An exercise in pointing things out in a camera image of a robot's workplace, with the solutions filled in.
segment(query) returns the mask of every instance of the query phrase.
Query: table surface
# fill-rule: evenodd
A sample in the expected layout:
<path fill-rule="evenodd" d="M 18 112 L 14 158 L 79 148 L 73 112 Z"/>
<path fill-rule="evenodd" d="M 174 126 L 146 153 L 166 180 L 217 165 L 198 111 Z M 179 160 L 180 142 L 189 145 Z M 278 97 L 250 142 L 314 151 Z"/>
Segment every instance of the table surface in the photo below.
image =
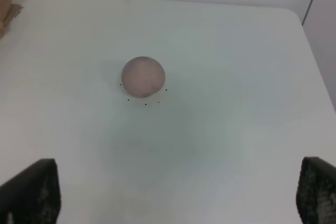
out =
<path fill-rule="evenodd" d="M 336 116 L 293 12 L 16 1 L 0 41 L 0 183 L 53 157 L 58 223 L 300 223 L 301 161 L 336 164 Z M 166 71 L 146 99 L 120 86 L 137 56 Z"/>

